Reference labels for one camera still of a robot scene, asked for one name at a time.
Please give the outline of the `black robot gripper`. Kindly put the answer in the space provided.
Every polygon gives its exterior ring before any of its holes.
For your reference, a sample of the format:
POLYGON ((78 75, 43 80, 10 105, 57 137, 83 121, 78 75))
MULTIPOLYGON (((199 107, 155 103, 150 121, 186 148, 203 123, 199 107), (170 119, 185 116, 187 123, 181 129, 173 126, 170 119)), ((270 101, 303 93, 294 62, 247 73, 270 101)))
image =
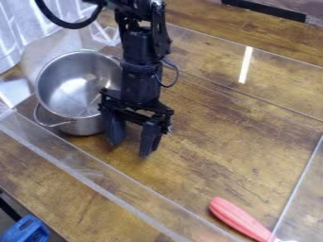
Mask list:
POLYGON ((163 134, 173 126, 174 110, 161 101, 163 63, 133 64, 122 60, 122 85, 118 90, 102 88, 99 111, 105 118, 105 135, 115 147, 127 137, 127 122, 143 127, 141 157, 159 147, 163 134))

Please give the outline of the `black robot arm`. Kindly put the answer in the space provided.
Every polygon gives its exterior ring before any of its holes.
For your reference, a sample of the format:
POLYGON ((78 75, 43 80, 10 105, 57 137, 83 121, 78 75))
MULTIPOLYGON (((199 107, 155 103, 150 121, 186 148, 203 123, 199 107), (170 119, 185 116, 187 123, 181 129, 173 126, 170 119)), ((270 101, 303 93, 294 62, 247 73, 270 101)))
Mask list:
POLYGON ((127 123, 143 127, 142 157, 158 149, 162 136, 173 126, 174 109, 161 101, 163 65, 173 40, 166 26, 166 3, 155 0, 111 0, 119 25, 123 58, 122 85, 118 91, 102 89, 99 110, 109 143, 121 145, 127 137, 127 123))

